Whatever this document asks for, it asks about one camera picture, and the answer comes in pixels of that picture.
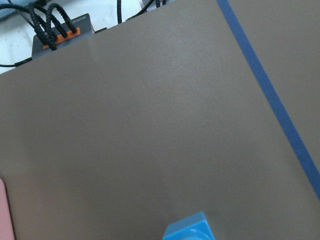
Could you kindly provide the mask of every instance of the white surface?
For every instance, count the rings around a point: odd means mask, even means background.
[[[107,27],[108,29],[118,24],[117,0],[53,0],[63,6],[71,19],[89,13],[94,30]],[[122,19],[139,12],[142,8],[141,0],[122,0]],[[58,12],[55,16],[61,23],[63,19]],[[10,65],[31,57],[34,29],[18,14],[0,20],[0,64]],[[0,74],[12,68],[0,67]]]

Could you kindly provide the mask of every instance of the gray table surface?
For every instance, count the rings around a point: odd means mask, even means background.
[[[231,4],[319,164],[319,70],[304,62],[319,55],[265,47],[286,21],[275,1],[242,2]],[[275,9],[265,31],[251,25],[263,6]],[[161,239],[199,210],[217,240],[320,239],[319,200],[215,1],[177,0],[0,75],[0,112],[17,240]]]

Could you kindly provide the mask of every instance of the orange connector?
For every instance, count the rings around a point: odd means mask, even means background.
[[[54,43],[55,43],[55,44],[62,43],[62,42],[64,42],[64,41],[66,41],[66,40],[72,39],[72,38],[80,35],[80,33],[81,33],[81,32],[80,32],[80,27],[77,27],[77,28],[76,28],[76,33],[73,33],[71,30],[70,30],[70,31],[67,31],[67,32],[66,32],[66,37],[63,37],[62,35],[59,35],[59,36],[57,36],[57,38],[56,38],[56,40],[55,40]],[[47,48],[49,48],[48,45],[44,45],[44,46],[43,46],[43,49],[47,49]]]

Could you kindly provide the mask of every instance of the blue tape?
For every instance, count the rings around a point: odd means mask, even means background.
[[[243,52],[243,55],[246,58],[246,61],[248,62],[257,82],[259,83],[267,101],[269,102],[276,118],[278,119],[287,139],[289,140],[296,157],[300,161],[300,164],[307,178],[309,179],[315,194],[320,200],[320,174],[314,161],[312,160],[304,142],[300,138],[295,125],[293,124],[274,86],[268,78],[255,53],[255,50],[251,46],[228,0],[217,0],[217,2]]]

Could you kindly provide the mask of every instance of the braided black cable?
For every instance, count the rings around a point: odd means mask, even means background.
[[[58,12],[61,14],[61,16],[63,17],[65,23],[67,24],[67,26],[70,28],[71,32],[72,33],[76,33],[77,32],[77,29],[76,27],[74,26],[74,24],[72,23],[70,17],[68,16],[68,14],[66,13],[66,11],[62,8],[62,6],[60,6],[59,4],[57,3],[52,3],[48,9],[47,9],[47,12],[45,14],[45,20],[46,20],[46,32],[48,33],[49,36],[51,36],[53,38],[53,33],[52,33],[52,29],[51,29],[51,21],[52,21],[52,11],[54,9],[57,9]]]
[[[127,20],[133,19],[133,18],[138,17],[138,16],[140,16],[141,14],[143,14],[143,13],[147,10],[147,8],[150,7],[150,5],[151,5],[153,2],[154,2],[154,0],[148,1],[148,2],[146,3],[146,5],[144,5],[144,7],[143,7],[136,15],[133,15],[132,17],[129,17]]]
[[[42,17],[40,17],[38,14],[36,14],[36,18],[37,18],[37,21],[38,23],[42,26],[42,28],[45,30],[46,29],[46,22],[42,19]]]
[[[121,0],[116,1],[116,15],[118,18],[118,24],[122,23]]]
[[[33,23],[26,17],[26,15],[24,15],[20,10],[16,9],[15,10],[21,17],[23,17],[23,19],[33,28],[35,29],[35,26],[33,25]]]
[[[7,4],[0,4],[0,10],[2,9],[15,9],[15,10],[19,10],[21,12],[25,12],[27,14],[30,14],[29,10],[26,8],[26,7],[23,7],[23,6],[20,6],[20,5],[16,5],[16,4],[12,4],[12,3],[7,3]],[[0,64],[0,67],[4,67],[4,68],[13,68],[13,67],[18,67],[22,64],[25,64],[29,61],[31,61],[32,58],[29,57],[25,60],[22,60],[22,61],[19,61],[19,62],[16,62],[14,64],[8,64],[8,65],[5,65],[5,64]]]
[[[33,6],[35,9],[39,10],[40,12],[44,13],[45,15],[47,14],[47,10],[44,9],[42,6],[40,6],[36,3]],[[62,37],[65,38],[67,36],[66,30],[64,30],[61,23],[58,21],[58,19],[54,15],[52,15],[51,17],[52,17],[52,22],[53,22],[55,28],[59,31],[59,33],[62,35]]]
[[[48,44],[51,50],[53,51],[56,50],[57,47],[54,43],[56,38],[52,39],[50,36],[53,37],[54,36],[53,33],[48,36],[48,34],[42,30],[39,22],[37,21],[37,15],[35,13],[34,5],[32,2],[29,3],[28,10],[31,16],[31,20],[33,21],[33,24],[34,24],[34,31],[37,34],[39,40],[42,42],[43,45]]]
[[[26,7],[24,6],[20,6],[20,5],[17,5],[17,4],[11,4],[11,3],[5,3],[5,4],[0,4],[0,10],[1,9],[15,9],[15,10],[19,10],[19,11],[22,11],[22,12],[25,12],[27,14],[30,14],[30,11],[29,9],[27,9]],[[36,22],[40,22],[40,24],[45,27],[46,26],[46,23],[45,21],[39,16],[39,15],[35,15],[34,16],[35,19],[36,19]]]

